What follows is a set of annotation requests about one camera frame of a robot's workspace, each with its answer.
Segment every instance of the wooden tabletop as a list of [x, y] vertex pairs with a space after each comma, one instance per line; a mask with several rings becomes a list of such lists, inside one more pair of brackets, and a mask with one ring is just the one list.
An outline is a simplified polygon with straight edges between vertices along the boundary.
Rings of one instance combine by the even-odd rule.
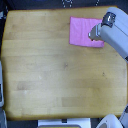
[[107, 8], [8, 13], [1, 57], [8, 119], [121, 115], [127, 104], [125, 61], [107, 43], [69, 45], [70, 16], [103, 18]]

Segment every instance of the wood grain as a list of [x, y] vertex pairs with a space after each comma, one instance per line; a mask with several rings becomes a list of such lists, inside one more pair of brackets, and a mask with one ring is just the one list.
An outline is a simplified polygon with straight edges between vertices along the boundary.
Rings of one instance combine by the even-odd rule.
[[102, 18], [107, 8], [8, 13], [1, 57], [8, 119], [121, 115], [128, 99], [125, 61], [106, 43], [69, 45], [70, 16]]

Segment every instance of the metal bracket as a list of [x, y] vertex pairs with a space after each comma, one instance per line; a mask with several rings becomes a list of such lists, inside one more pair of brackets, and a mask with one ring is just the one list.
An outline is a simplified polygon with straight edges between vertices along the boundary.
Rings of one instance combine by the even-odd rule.
[[116, 17], [116, 15], [114, 13], [107, 12], [106, 15], [103, 17], [103, 20], [102, 20], [102, 23], [101, 23], [101, 27], [103, 25], [107, 25], [110, 28], [112, 28], [113, 23], [115, 22], [115, 17]]

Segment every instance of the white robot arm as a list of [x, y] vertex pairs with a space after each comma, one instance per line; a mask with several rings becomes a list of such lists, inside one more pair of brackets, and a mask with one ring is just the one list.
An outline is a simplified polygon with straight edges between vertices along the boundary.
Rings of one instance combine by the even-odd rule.
[[128, 15], [122, 10], [110, 7], [102, 23], [93, 27], [89, 38], [107, 42], [128, 63]]

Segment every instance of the pink towel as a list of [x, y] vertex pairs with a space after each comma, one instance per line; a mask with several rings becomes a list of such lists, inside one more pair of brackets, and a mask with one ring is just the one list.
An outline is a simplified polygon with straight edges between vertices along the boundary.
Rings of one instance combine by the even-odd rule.
[[91, 41], [88, 33], [91, 29], [101, 23], [100, 19], [70, 18], [70, 39], [69, 43], [87, 47], [104, 47], [103, 41]]

